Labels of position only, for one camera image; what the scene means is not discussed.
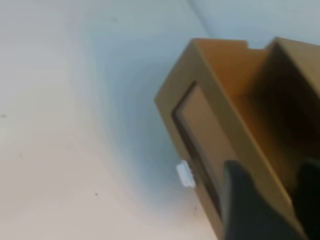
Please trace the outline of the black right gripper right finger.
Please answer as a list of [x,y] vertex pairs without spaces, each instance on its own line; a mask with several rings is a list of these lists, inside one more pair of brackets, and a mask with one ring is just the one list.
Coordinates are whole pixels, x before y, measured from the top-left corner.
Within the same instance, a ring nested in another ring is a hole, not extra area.
[[309,159],[300,167],[292,203],[310,240],[320,238],[320,161]]

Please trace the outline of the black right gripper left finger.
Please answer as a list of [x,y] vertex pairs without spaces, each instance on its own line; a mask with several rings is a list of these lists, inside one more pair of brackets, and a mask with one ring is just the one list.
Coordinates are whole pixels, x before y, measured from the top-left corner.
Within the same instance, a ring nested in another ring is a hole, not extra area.
[[225,240],[300,239],[300,234],[260,195],[237,160],[224,163],[222,223]]

